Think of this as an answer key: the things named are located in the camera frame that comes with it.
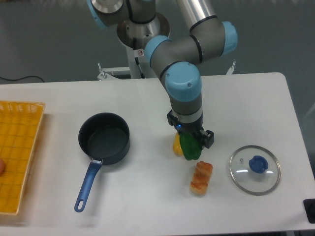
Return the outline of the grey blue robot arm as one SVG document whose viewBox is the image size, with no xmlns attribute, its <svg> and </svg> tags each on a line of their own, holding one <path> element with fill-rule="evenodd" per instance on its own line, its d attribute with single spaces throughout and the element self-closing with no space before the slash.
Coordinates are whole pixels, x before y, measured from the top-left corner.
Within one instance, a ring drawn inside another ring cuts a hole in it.
<svg viewBox="0 0 315 236">
<path fill-rule="evenodd" d="M 234 51 L 238 44 L 235 27 L 220 21 L 208 0 L 179 0 L 189 35 L 174 42 L 169 38 L 169 23 L 153 0 L 90 0 L 87 4 L 97 24 L 117 26 L 119 40 L 131 50 L 129 66 L 135 75 L 146 74 L 140 65 L 140 58 L 146 58 L 146 65 L 169 96 L 169 124 L 179 134 L 191 134 L 200 148 L 209 148 L 214 133 L 202 126 L 197 65 Z"/>
</svg>

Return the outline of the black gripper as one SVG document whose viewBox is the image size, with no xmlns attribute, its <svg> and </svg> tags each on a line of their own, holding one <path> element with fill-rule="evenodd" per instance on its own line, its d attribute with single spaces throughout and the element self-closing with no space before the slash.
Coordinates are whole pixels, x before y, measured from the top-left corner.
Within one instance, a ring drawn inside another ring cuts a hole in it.
<svg viewBox="0 0 315 236">
<path fill-rule="evenodd" d="M 203 130 L 203 111 L 198 110 L 191 115 L 181 115 L 173 110 L 167 114 L 169 125 L 179 133 L 193 133 L 200 145 L 200 149 L 209 149 L 214 143 L 214 132 L 210 130 Z"/>
</svg>

